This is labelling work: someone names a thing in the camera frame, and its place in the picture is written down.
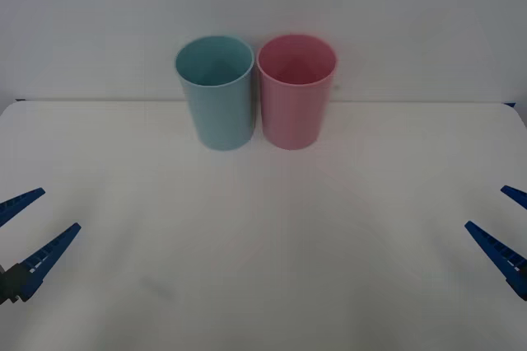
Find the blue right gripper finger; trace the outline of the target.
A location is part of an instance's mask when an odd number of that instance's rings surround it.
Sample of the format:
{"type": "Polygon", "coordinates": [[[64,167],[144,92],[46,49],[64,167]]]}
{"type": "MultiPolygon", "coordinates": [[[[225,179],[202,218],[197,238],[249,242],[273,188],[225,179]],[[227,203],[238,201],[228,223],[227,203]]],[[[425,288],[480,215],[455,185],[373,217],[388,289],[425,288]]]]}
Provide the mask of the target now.
{"type": "Polygon", "coordinates": [[[498,239],[485,232],[475,223],[468,221],[464,225],[485,255],[505,277],[506,282],[522,299],[526,300],[526,258],[498,239]]]}
{"type": "Polygon", "coordinates": [[[504,185],[501,188],[501,192],[505,194],[506,196],[508,196],[510,199],[514,200],[521,207],[527,208],[527,193],[526,192],[510,187],[508,185],[504,185]]]}

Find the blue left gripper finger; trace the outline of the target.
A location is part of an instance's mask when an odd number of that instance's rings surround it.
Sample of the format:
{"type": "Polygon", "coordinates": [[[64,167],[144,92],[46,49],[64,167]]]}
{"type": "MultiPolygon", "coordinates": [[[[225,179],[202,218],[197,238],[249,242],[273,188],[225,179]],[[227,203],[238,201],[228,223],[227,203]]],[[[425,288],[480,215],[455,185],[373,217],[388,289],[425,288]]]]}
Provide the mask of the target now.
{"type": "Polygon", "coordinates": [[[1,273],[1,303],[31,299],[81,229],[79,223],[73,223],[34,254],[1,273]]]}
{"type": "Polygon", "coordinates": [[[0,226],[5,225],[44,194],[44,189],[38,188],[0,203],[0,226]]]}

